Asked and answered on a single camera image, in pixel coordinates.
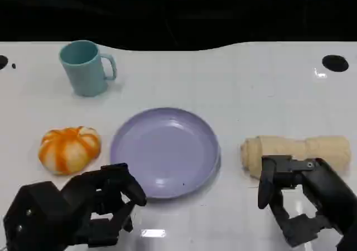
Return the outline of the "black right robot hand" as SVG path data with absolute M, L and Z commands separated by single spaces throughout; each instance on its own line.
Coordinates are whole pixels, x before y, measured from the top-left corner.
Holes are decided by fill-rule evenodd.
M 301 214 L 291 218 L 283 206 L 283 189 L 301 185 L 315 206 L 315 217 Z M 342 235 L 337 250 L 356 250 L 356 195 L 322 158 L 303 161 L 286 155 L 262 157 L 258 207 L 269 206 L 290 247 L 310 242 L 322 229 Z

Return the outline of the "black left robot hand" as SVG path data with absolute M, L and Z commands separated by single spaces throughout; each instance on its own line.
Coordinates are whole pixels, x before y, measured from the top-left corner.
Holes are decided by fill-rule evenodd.
M 89 248 L 116 245 L 121 230 L 132 231 L 131 213 L 145 206 L 147 196 L 128 165 L 102 166 L 71 178 L 61 189 L 70 206 L 66 245 Z

